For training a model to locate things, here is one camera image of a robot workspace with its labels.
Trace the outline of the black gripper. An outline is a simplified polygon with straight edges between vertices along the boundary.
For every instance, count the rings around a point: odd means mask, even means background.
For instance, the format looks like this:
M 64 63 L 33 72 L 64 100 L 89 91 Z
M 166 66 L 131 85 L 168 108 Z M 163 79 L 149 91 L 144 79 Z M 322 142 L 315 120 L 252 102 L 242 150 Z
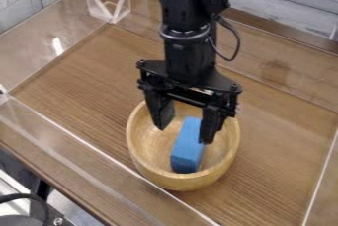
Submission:
M 140 60 L 139 88 L 153 125 L 164 130 L 174 118 L 174 102 L 202 108 L 199 138 L 211 144 L 224 120 L 236 114 L 240 86 L 215 67 L 216 28 L 176 32 L 160 29 L 166 59 Z

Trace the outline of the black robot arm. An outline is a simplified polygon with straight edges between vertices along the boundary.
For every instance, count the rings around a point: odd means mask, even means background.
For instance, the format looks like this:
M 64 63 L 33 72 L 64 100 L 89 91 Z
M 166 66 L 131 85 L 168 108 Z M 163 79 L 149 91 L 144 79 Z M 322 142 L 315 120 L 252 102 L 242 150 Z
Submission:
M 216 27 L 232 25 L 220 16 L 230 0 L 159 0 L 160 36 L 166 58 L 141 60 L 139 88 L 153 125 L 166 129 L 174 118 L 174 103 L 202 108 L 199 141 L 212 142 L 224 120 L 236 114 L 240 85 L 216 69 Z

